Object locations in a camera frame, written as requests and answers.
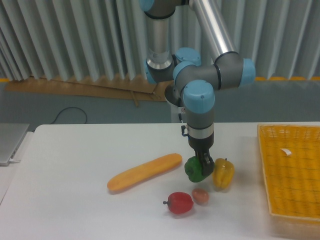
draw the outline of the cardboard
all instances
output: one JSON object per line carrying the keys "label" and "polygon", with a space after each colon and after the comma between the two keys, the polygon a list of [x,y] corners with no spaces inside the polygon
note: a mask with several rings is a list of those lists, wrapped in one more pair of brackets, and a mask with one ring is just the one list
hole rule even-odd
{"label": "cardboard", "polygon": [[90,96],[112,99],[129,99],[136,101],[157,101],[165,102],[165,89],[173,81],[162,82],[154,85],[152,93],[144,93],[111,87],[102,87],[89,84],[79,84],[72,82],[63,82],[59,80],[35,79],[29,77],[27,80],[10,81],[5,87],[6,91],[29,92],[40,94],[58,94],[74,96]]}
{"label": "cardboard", "polygon": [[[55,77],[53,80],[63,82],[60,76]],[[110,80],[105,75],[102,75],[97,81],[93,81],[90,76],[86,76],[81,81],[77,81],[77,79],[74,76],[72,76],[70,79],[68,79],[65,82],[106,87],[106,88],[114,88],[114,89],[122,89],[122,90],[130,90],[134,92],[141,92],[141,93],[148,93],[148,94],[152,94],[156,88],[156,84],[150,84],[146,79],[143,78],[141,74],[138,74],[132,80],[129,79],[128,74],[125,76],[124,79],[121,79],[119,73],[116,73],[114,75],[113,80]]]}

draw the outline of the black cable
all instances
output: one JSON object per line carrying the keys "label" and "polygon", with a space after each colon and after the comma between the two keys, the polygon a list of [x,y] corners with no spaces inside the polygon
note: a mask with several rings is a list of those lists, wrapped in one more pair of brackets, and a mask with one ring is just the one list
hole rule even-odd
{"label": "black cable", "polygon": [[64,112],[65,110],[68,110],[68,109],[78,109],[78,110],[80,110],[81,112],[83,112],[84,115],[85,115],[85,121],[84,121],[83,124],[87,124],[88,116],[87,116],[87,113],[86,113],[82,108],[76,107],[76,106],[68,106],[68,107],[62,109],[62,110],[57,114],[57,116],[55,117],[55,119],[53,120],[53,122],[49,123],[49,125],[54,124],[54,123],[57,121],[57,119],[58,119],[58,117],[60,116],[60,114],[61,114],[62,112]]}

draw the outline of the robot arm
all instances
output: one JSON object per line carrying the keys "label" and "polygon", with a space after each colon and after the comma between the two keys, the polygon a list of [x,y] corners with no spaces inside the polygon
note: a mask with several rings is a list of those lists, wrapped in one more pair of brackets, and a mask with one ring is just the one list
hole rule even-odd
{"label": "robot arm", "polygon": [[[200,55],[190,48],[170,54],[169,17],[180,5],[189,5],[195,12],[209,43],[213,65],[202,66]],[[140,7],[147,20],[149,53],[145,69],[148,80],[159,83],[174,79],[174,87],[166,89],[166,93],[179,98],[185,108],[186,125],[181,127],[182,135],[188,137],[205,178],[214,170],[209,152],[214,144],[214,90],[252,83],[255,66],[236,52],[215,0],[140,0]]]}

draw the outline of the blue joint cap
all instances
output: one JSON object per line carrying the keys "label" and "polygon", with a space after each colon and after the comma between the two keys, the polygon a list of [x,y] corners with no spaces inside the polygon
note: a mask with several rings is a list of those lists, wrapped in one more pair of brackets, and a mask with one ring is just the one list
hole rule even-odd
{"label": "blue joint cap", "polygon": [[184,106],[196,114],[205,114],[215,105],[215,93],[212,85],[205,80],[193,80],[183,90]]}
{"label": "blue joint cap", "polygon": [[189,65],[194,65],[195,64],[191,61],[183,61],[181,63],[179,63],[173,70],[173,79],[174,79],[174,84],[176,84],[176,78],[178,76],[178,74],[180,73],[180,71],[182,69],[184,69],[185,67],[189,66]]}
{"label": "blue joint cap", "polygon": [[144,71],[146,74],[146,79],[148,80],[148,82],[150,84],[156,84],[156,81],[154,80],[154,78],[151,76],[148,66],[147,66],[147,61],[144,61]]}
{"label": "blue joint cap", "polygon": [[144,12],[148,12],[154,5],[155,0],[139,0],[140,8]]}
{"label": "blue joint cap", "polygon": [[256,68],[254,62],[249,58],[243,59],[242,77],[239,87],[252,84],[256,78]]}
{"label": "blue joint cap", "polygon": [[201,66],[201,56],[196,50],[191,47],[181,47],[175,53],[176,58],[180,62],[192,62],[197,67]]}

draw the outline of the metal arm tube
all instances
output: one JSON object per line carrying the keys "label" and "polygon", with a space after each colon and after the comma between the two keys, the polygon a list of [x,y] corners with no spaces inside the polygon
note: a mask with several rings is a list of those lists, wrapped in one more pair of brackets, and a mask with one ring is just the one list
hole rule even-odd
{"label": "metal arm tube", "polygon": [[223,16],[215,0],[189,0],[209,44],[212,59],[215,61],[227,52],[236,52],[229,36]]}
{"label": "metal arm tube", "polygon": [[170,66],[173,59],[169,49],[169,18],[156,20],[146,16],[148,56],[146,62],[156,70]]}

